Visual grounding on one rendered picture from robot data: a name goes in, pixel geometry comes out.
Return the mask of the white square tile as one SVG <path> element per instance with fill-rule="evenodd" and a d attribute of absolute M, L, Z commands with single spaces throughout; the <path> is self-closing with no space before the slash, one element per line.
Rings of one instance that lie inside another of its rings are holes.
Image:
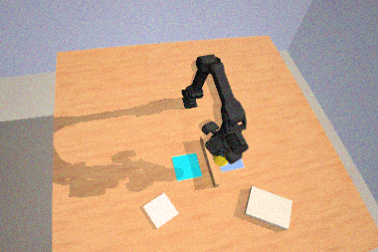
<path fill-rule="evenodd" d="M 143 208 L 157 229 L 178 214 L 165 193 L 144 205 Z"/>

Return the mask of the cream flat block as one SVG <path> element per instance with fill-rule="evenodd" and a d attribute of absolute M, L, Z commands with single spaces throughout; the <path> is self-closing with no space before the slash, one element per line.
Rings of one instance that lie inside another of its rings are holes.
<path fill-rule="evenodd" d="M 287 230 L 290 223 L 292 200 L 251 187 L 245 215 Z"/>

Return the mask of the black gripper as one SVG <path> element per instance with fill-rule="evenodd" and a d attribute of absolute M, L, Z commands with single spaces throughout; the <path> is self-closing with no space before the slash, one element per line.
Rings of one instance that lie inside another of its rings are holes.
<path fill-rule="evenodd" d="M 227 138 L 225 136 L 221 135 L 220 130 L 215 131 L 215 129 L 219 129 L 219 127 L 215 124 L 215 122 L 209 122 L 209 123 L 202 126 L 202 132 L 205 135 L 208 135 L 211 132 L 213 134 L 213 135 L 211 135 L 211 138 L 212 138 L 212 137 L 214 137 L 214 135 L 216 133 L 218 133 L 219 138 L 226 142 L 226 148 L 223 149 L 224 153 L 222 155 L 226 154 L 225 158 L 230 164 L 233 164 L 233 163 L 241 160 L 243 158 L 243 154 L 234 155 L 234 153 L 233 153 L 233 151 L 232 151 L 232 149 L 231 149 L 231 147 L 230 147 L 230 145 L 227 141 Z"/>

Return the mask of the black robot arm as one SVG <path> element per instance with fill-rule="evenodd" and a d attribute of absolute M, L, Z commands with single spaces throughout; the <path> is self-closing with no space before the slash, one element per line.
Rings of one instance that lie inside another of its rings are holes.
<path fill-rule="evenodd" d="M 222 103 L 220 133 L 227 138 L 234 155 L 246 152 L 249 149 L 249 145 L 242 134 L 242 131 L 247 129 L 248 124 L 246 112 L 241 103 L 233 95 L 225 73 L 224 64 L 220 58 L 211 54 L 197 57 L 196 67 L 198 70 L 192 85 L 182 90 L 182 100 L 185 109 L 198 107 L 196 100 L 203 98 L 203 85 L 208 75 L 212 74 Z M 242 124 L 239 125 L 238 123 Z M 226 142 L 221 140 L 219 134 L 216 133 L 214 137 L 205 143 L 205 146 L 212 155 L 219 157 L 224 153 L 223 149 L 226 148 Z"/>

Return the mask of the yellow cup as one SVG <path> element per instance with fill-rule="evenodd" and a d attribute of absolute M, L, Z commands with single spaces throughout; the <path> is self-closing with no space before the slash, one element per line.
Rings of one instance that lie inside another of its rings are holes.
<path fill-rule="evenodd" d="M 221 166 L 221 167 L 226 166 L 228 164 L 228 161 L 226 160 L 226 158 L 222 156 L 219 156 L 219 157 L 214 156 L 214 162 L 216 165 Z"/>

